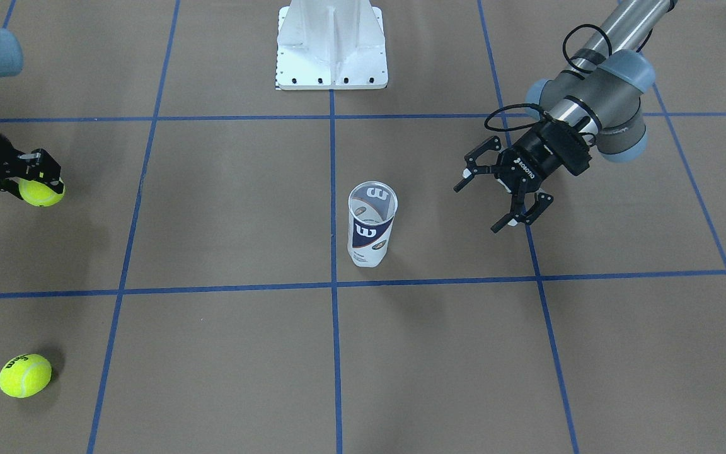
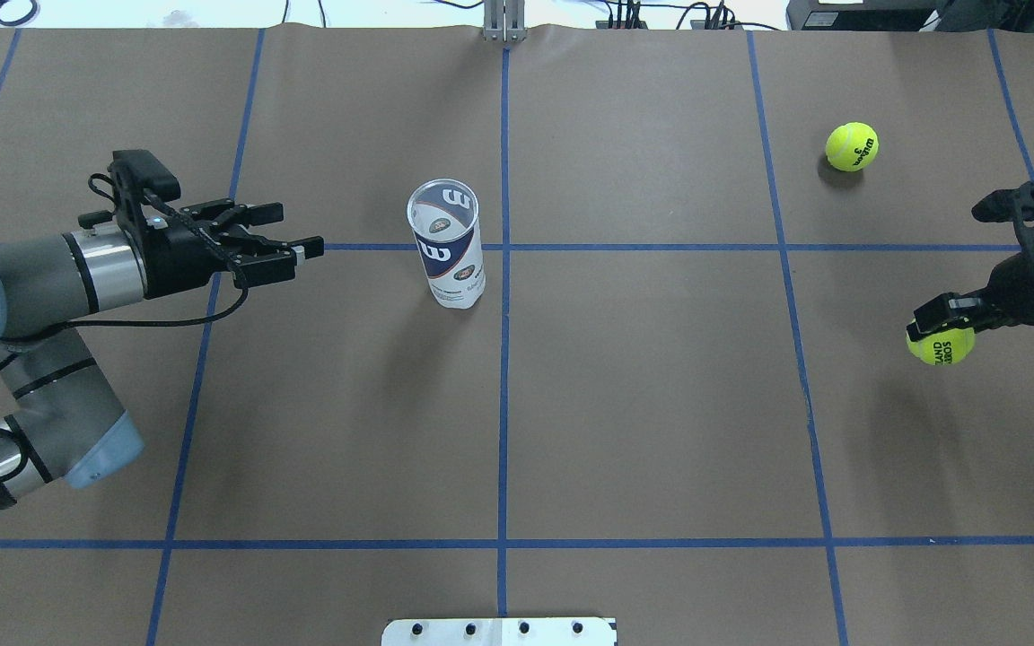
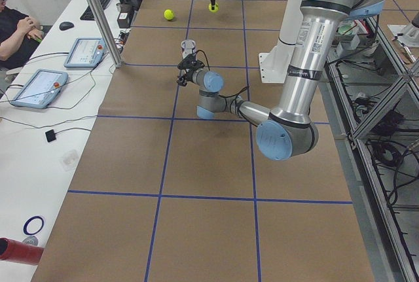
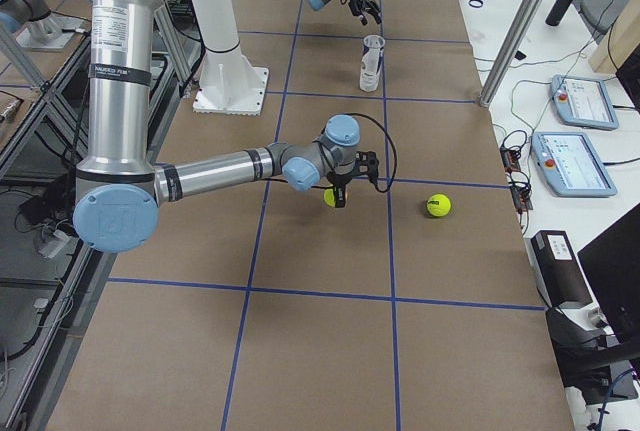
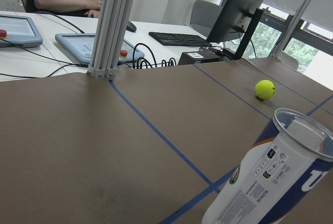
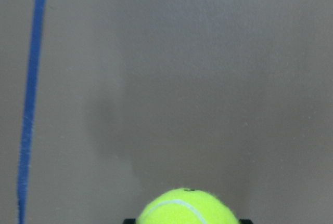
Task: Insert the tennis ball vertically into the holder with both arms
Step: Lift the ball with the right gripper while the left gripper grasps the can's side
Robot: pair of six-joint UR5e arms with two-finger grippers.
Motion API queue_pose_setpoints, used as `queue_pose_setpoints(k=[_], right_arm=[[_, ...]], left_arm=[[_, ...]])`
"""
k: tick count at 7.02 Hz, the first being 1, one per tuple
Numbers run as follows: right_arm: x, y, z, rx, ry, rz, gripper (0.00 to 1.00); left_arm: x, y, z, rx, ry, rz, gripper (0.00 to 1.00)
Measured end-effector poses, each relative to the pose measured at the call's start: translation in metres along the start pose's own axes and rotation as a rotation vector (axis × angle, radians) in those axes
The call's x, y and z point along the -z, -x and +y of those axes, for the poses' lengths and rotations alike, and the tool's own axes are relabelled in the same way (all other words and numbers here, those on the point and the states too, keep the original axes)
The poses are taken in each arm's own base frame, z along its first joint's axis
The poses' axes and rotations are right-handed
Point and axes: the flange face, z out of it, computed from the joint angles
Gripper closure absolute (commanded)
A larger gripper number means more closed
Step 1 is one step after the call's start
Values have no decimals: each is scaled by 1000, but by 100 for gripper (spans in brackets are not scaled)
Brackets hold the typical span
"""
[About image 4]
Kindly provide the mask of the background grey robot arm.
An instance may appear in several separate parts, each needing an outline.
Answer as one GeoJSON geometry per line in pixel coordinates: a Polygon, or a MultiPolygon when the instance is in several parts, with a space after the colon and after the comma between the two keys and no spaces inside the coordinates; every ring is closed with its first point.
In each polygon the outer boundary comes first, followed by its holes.
{"type": "Polygon", "coordinates": [[[24,49],[60,51],[76,35],[87,35],[84,18],[54,13],[46,0],[1,0],[1,25],[24,49]]]}

